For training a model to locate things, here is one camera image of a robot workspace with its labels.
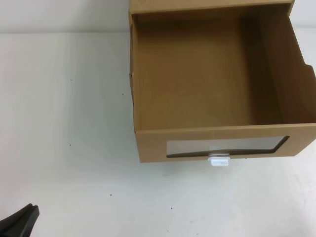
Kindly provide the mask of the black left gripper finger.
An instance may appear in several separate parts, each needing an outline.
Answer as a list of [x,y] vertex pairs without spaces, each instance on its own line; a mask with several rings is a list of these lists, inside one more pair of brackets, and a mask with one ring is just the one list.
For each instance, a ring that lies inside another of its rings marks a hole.
[[1,237],[29,237],[40,215],[39,207],[31,203],[0,221]]

